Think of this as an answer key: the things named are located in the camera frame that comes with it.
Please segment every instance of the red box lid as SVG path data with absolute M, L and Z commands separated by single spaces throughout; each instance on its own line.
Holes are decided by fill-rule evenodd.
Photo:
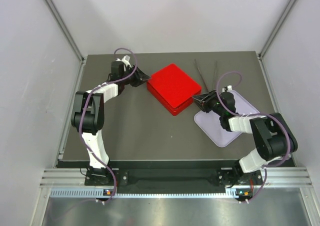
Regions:
M 201 86 L 175 64 L 170 64 L 153 74 L 148 84 L 172 109 L 179 108 L 193 95 L 201 92 Z

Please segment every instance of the purple tray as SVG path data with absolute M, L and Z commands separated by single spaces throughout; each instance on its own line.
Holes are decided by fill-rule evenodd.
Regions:
M 229 91 L 234 95 L 235 108 L 239 114 L 254 114 L 259 113 L 246 99 L 244 99 L 235 90 Z M 241 133 L 228 132 L 220 125 L 219 115 L 211 111 L 204 113 L 202 111 L 196 113 L 194 116 L 196 124 L 205 132 L 206 135 L 218 146 L 225 147 L 235 140 Z

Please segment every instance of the white wall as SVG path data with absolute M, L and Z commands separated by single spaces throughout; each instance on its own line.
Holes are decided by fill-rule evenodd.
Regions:
M 53 0 L 83 55 L 259 52 L 288 0 Z
M 29 225 L 80 63 L 43 0 L 0 0 L 0 224 Z
M 320 199 L 320 1 L 298 0 L 264 58 L 280 110 L 295 134 L 296 159 Z

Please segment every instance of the purple cable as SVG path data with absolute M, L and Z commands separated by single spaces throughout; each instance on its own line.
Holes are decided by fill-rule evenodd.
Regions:
M 223 106 L 223 108 L 224 108 L 227 112 L 229 112 L 230 114 L 232 114 L 232 115 L 234 115 L 234 116 L 267 116 L 267 117 L 269 117 L 270 119 L 272 119 L 273 121 L 275 121 L 275 122 L 279 125 L 281 131 L 284 133 L 285 140 L 286 140 L 286 145 L 287 145 L 287 149 L 286 149 L 285 156 L 283 156 L 283 158 L 282 158 L 278 163 L 276 163 L 276 164 L 274 164 L 274 165 L 270 165 L 269 167 L 277 167 L 277 166 L 282 165 L 282 164 L 287 160 L 287 158 L 288 158 L 288 156 L 289 156 L 289 154 L 290 154 L 290 151 L 291 151 L 290 139 L 289 139 L 289 135 L 288 135 L 285 127 L 283 126 L 283 124 L 282 124 L 278 119 L 276 119 L 274 116 L 272 116 L 272 115 L 270 115 L 270 114 L 256 113 L 256 114 L 248 114 L 248 115 L 239 115 L 239 114 L 237 114 L 237 113 L 234 113 L 234 112 L 230 111 L 230 110 L 226 107 L 226 105 L 223 103 L 223 101 L 221 100 L 220 95 L 219 95 L 219 91 L 218 91 L 219 86 L 220 86 L 220 81 L 221 81 L 223 78 L 225 78 L 227 75 L 230 75 L 230 74 L 237 74 L 237 75 L 240 76 L 240 80 L 239 80 L 239 82 L 237 83 L 236 86 L 238 86 L 238 85 L 241 83 L 241 81 L 242 81 L 242 75 L 241 75 L 241 73 L 238 72 L 238 71 L 230 71 L 230 72 L 227 72 L 227 73 L 223 74 L 223 75 L 220 77 L 220 79 L 218 80 L 218 82 L 217 82 L 217 84 L 216 84 L 216 88 L 215 88 L 215 90 L 216 90 L 216 95 L 217 95 L 217 97 L 218 97 L 218 100 L 219 100 L 220 104 Z M 266 183 L 266 181 L 267 181 L 267 170 L 264 169 L 264 171 L 265 171 L 265 177 L 264 177 L 263 183 L 261 184 L 261 187 L 258 189 L 257 193 L 256 193 L 250 200 L 248 200 L 248 202 L 250 202 L 251 200 L 253 200 L 253 199 L 261 192 L 262 188 L 264 187 L 264 185 L 265 185 L 265 183 Z
M 134 66 L 134 68 L 133 68 L 133 71 L 132 71 L 129 75 L 127 75 L 126 77 L 124 77 L 124 78 L 122 78 L 122 79 L 115 80 L 115 81 L 110 81 L 110 82 L 104 82 L 104 83 L 103 83 L 104 85 L 121 82 L 121 81 L 123 81 L 123 80 L 126 80 L 126 79 L 130 78 L 130 77 L 134 74 L 134 72 L 136 71 L 136 69 L 137 69 L 137 67 L 138 67 L 137 57 L 136 57 L 136 55 L 135 55 L 131 50 L 129 50 L 129 49 L 127 49 L 127 48 L 118 48 L 118 49 L 116 49 L 116 50 L 114 51 L 113 54 L 116 55 L 117 51 L 119 51 L 119 50 L 126 50 L 126 51 L 130 52 L 131 55 L 134 57 L 135 66 Z M 93 156 L 100 164 L 102 164 L 103 166 L 105 166 L 106 169 L 107 169 L 107 170 L 110 172 L 110 174 L 112 175 L 113 182 L 114 182 L 114 184 L 113 184 L 113 191 L 112 191 L 112 194 L 110 195 L 110 198 L 108 198 L 108 199 L 105 201 L 105 204 L 107 204 L 107 203 L 109 203 L 109 202 L 112 200 L 113 196 L 115 196 L 115 194 L 116 194 L 116 188 L 117 188 L 117 179 L 116 179 L 116 176 L 115 176 L 115 174 L 113 173 L 112 169 L 110 169 L 110 167 L 109 167 L 108 165 L 106 165 L 101 159 L 98 158 L 97 155 L 95 155 L 95 153 L 94 153 L 94 152 L 92 151 L 92 149 L 85 143 L 85 140 L 84 140 L 83 137 L 82 137 L 82 126 L 83 126 L 83 124 L 84 124 L 84 118 L 85 118 L 85 114 L 86 114 L 86 111 L 87 111 L 87 108 L 88 108 L 88 105 L 89 105 L 90 98 L 91 98 L 92 94 L 93 94 L 96 90 L 98 90 L 98 89 L 100 89 L 100 88 L 101 88 L 100 86 L 95 87 L 95 88 L 89 93 L 89 95 L 88 95 L 87 98 L 86 98 L 86 102 L 85 102 L 84 107 L 83 107 L 83 113 L 82 113 L 82 115 L 81 115 L 80 124 L 79 124 L 79 135 L 80 135 L 81 141 L 83 142 L 83 144 L 85 145 L 85 147 L 89 150 L 89 152 L 92 154 L 92 156 Z M 88 201 L 95 201 L 95 200 L 93 200 L 93 199 L 82 200 L 82 201 L 78 202 L 77 204 L 75 204 L 74 206 L 72 206 L 70 209 L 68 209 L 65 213 L 63 213 L 62 216 L 60 216 L 60 217 L 58 217 L 58 218 L 55 218 L 55 219 L 52 217 L 52 213 L 51 213 L 51 210 L 50 210 L 51 219 L 52 219 L 53 221 L 57 221 L 57 220 L 59 220 L 59 219 L 62 219 L 62 218 L 63 218 L 65 215 L 67 215 L 72 209 L 74 209 L 75 207 L 81 205 L 82 203 L 88 202 Z

